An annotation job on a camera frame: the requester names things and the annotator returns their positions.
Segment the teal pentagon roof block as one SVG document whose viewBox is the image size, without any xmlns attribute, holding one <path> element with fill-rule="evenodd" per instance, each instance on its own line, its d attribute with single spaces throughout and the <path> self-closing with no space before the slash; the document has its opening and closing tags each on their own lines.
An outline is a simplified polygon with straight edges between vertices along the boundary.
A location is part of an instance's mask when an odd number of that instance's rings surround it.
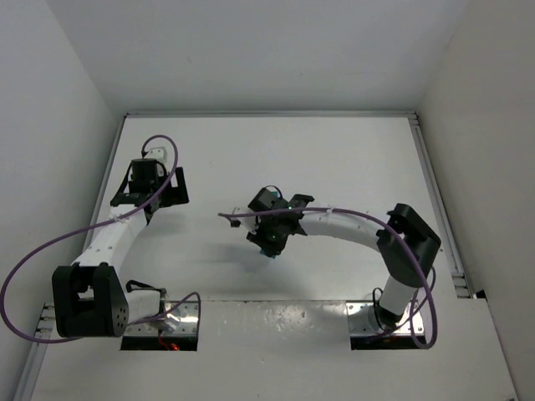
<svg viewBox="0 0 535 401">
<path fill-rule="evenodd" d="M 260 253 L 268 258 L 272 258 L 274 259 L 278 254 L 277 253 L 273 253 L 273 252 L 270 252 L 270 251 L 266 251 L 266 250 L 263 250 L 261 249 L 260 250 Z"/>
</svg>

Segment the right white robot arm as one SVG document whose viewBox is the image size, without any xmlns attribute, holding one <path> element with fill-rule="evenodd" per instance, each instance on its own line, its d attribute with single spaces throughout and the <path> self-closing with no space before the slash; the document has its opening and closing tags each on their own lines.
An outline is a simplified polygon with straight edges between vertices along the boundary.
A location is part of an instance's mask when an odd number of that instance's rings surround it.
<svg viewBox="0 0 535 401">
<path fill-rule="evenodd" d="M 406 204 L 398 203 L 387 212 L 391 231 L 360 216 L 328 211 L 310 195 L 296 194 L 285 200 L 266 188 L 255 195 L 245 212 L 256 214 L 238 220 L 248 230 L 247 239 L 268 257 L 280 255 L 292 235 L 328 236 L 377 251 L 389 273 L 383 292 L 369 313 L 370 326 L 377 332 L 394 329 L 415 292 L 422 288 L 405 251 L 411 251 L 427 276 L 441 247 L 440 237 Z"/>
</svg>

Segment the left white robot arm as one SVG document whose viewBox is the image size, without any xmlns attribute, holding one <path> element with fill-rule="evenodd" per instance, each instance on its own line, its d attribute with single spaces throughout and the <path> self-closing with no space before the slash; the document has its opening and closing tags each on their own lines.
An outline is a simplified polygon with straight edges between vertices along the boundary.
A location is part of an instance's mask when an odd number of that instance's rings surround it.
<svg viewBox="0 0 535 401">
<path fill-rule="evenodd" d="M 130 162 L 110 202 L 110 224 L 71 265 L 57 267 L 52 275 L 60 337 L 118 338 L 128 325 L 163 313 L 165 289 L 136 280 L 121 283 L 119 272 L 155 212 L 188 201 L 181 167 L 168 172 L 156 159 Z"/>
</svg>

